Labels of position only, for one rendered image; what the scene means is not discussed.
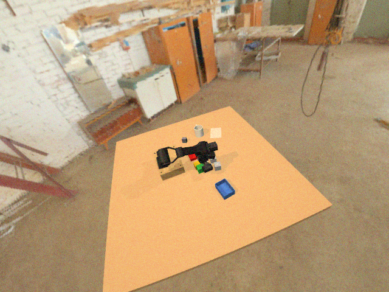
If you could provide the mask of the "green block with grey pin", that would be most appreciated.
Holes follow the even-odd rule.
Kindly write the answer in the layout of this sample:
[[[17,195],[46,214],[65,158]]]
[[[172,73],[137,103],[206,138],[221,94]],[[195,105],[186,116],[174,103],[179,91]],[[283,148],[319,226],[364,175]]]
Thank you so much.
[[[196,165],[196,168],[197,168],[197,171],[198,171],[199,174],[204,172],[203,169],[202,169],[202,166],[203,166],[203,165],[204,165],[204,164]]]

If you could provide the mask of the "red tray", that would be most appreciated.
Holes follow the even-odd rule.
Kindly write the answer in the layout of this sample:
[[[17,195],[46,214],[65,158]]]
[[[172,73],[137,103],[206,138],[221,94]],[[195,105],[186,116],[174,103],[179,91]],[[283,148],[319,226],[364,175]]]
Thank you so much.
[[[194,160],[197,160],[198,157],[196,157],[195,154],[192,154],[192,155],[188,155],[189,158],[190,158],[190,161],[194,161]]]

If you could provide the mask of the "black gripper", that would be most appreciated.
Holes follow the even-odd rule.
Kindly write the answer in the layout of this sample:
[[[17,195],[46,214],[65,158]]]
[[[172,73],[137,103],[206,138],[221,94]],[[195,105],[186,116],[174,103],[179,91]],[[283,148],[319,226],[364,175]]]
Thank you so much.
[[[195,155],[196,155],[196,154],[195,154]],[[211,165],[209,162],[207,162],[207,161],[208,161],[208,160],[207,160],[207,156],[208,156],[208,155],[205,155],[205,156],[196,155],[196,157],[198,157],[198,158],[197,158],[198,161],[199,161],[201,164],[204,164],[204,165],[202,166],[202,169],[203,169],[204,173],[207,173],[207,172],[213,170],[212,165]]]

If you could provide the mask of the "beige open cylinder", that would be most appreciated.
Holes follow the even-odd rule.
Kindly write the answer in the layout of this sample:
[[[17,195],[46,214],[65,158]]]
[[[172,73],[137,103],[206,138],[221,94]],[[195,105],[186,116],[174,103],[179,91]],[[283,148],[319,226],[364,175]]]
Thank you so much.
[[[204,131],[202,125],[197,125],[194,127],[194,132],[196,137],[203,137]]]

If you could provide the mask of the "blue rectangular tray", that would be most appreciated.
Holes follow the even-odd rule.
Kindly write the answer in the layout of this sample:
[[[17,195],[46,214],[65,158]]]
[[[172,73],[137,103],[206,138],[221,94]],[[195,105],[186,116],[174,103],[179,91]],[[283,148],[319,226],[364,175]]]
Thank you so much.
[[[218,190],[224,200],[235,194],[234,188],[226,179],[217,182],[215,184],[215,188]]]

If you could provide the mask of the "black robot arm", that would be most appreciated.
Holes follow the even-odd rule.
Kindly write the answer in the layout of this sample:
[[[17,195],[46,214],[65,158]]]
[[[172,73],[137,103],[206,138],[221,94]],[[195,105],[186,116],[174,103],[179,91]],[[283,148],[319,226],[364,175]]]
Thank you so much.
[[[170,157],[168,154],[168,148],[173,149],[176,151],[176,158],[171,162]],[[172,148],[172,147],[165,147],[165,148],[160,148],[158,151],[156,151],[157,157],[157,165],[159,169],[163,169],[168,167],[171,163],[173,163],[177,158],[181,158],[186,155],[192,155],[196,154],[199,156],[207,156],[208,159],[214,159],[215,158],[215,152],[218,150],[218,145],[215,142],[211,142],[208,144],[206,141],[200,141],[197,145],[192,146],[192,147],[178,147],[178,148]]]

